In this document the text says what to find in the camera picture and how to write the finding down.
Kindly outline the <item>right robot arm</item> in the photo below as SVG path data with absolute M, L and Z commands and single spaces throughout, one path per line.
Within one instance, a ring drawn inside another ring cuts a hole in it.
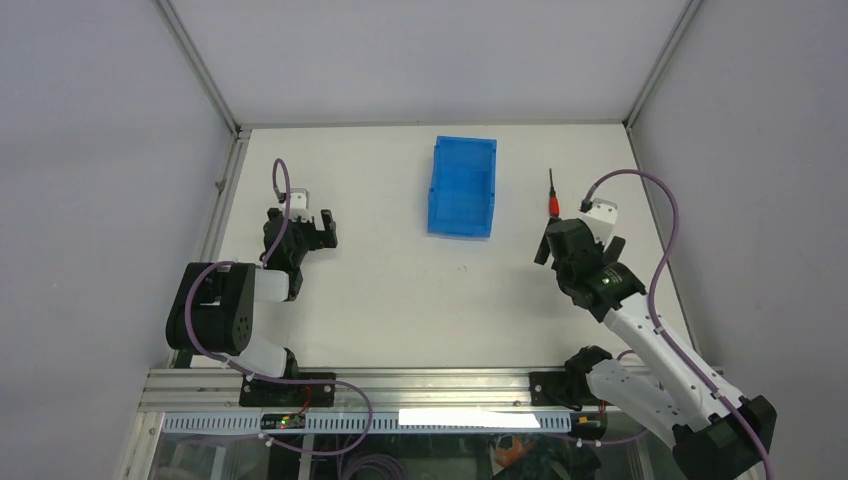
M 547 390 L 549 400 L 574 410 L 594 400 L 618 407 L 671 449 L 688 479 L 735 479 L 756 465 L 773 478 L 774 406 L 744 395 L 678 342 L 644 284 L 619 262 L 623 245 L 619 237 L 605 245 L 583 220 L 552 217 L 535 260 L 550 261 L 559 289 L 624 341 L 655 380 L 586 346 L 565 361 L 563 384 Z

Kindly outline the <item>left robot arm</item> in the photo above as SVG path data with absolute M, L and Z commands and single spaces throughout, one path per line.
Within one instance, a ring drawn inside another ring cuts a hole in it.
M 338 246 L 332 212 L 321 210 L 320 219 L 318 228 L 312 216 L 285 217 L 271 208 L 263 225 L 264 245 L 269 248 L 282 238 L 265 266 L 189 263 L 166 320 L 168 346 L 219 360 L 249 378 L 265 377 L 262 392 L 268 399 L 277 406 L 294 403 L 301 392 L 296 357 L 255 331 L 254 306 L 296 300 L 306 255 Z

